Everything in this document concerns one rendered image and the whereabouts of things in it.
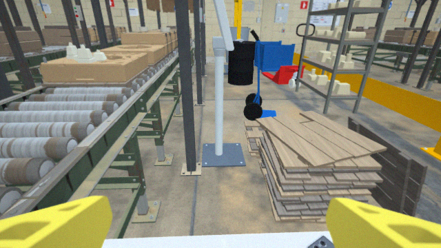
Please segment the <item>black drum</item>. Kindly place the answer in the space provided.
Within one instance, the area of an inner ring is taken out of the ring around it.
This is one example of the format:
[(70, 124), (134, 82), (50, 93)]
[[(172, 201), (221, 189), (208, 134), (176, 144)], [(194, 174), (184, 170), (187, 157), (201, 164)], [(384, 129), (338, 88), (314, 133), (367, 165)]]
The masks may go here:
[(255, 41), (233, 41), (234, 50), (229, 51), (228, 83), (251, 85), (254, 73)]

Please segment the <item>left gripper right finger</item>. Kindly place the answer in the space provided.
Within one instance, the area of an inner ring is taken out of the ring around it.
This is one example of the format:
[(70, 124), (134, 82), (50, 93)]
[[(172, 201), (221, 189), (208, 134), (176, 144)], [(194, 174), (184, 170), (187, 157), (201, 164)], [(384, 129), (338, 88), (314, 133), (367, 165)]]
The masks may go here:
[(326, 224), (335, 248), (441, 248), (441, 225), (348, 198), (332, 198)]

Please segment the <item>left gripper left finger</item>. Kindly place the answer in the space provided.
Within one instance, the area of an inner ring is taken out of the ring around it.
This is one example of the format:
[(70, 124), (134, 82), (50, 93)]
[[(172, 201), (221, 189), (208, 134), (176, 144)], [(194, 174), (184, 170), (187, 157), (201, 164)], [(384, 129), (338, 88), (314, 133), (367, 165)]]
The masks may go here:
[(102, 248), (112, 210), (91, 196), (0, 220), (0, 248)]

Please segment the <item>blue sack truck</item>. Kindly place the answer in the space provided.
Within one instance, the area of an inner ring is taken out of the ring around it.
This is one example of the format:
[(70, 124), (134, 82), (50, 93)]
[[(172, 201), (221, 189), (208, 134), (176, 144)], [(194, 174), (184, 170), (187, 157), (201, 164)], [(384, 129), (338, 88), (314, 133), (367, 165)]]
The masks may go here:
[(255, 40), (258, 42), (258, 92), (251, 93), (246, 97), (245, 103), (246, 106), (244, 108), (245, 118), (251, 121), (255, 121), (256, 118), (265, 118), (265, 117), (274, 117), (276, 116), (275, 110), (263, 110), (262, 98), (260, 96), (260, 40), (258, 35), (255, 33), (254, 29), (251, 31), (251, 34), (254, 36)]

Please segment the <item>grey multimeter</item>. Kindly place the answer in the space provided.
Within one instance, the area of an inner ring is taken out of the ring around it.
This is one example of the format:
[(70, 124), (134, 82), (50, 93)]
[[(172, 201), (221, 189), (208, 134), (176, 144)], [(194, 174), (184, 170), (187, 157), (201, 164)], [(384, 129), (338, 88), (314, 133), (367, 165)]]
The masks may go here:
[(307, 245), (306, 248), (335, 248), (334, 244), (325, 235), (319, 236), (313, 242)]

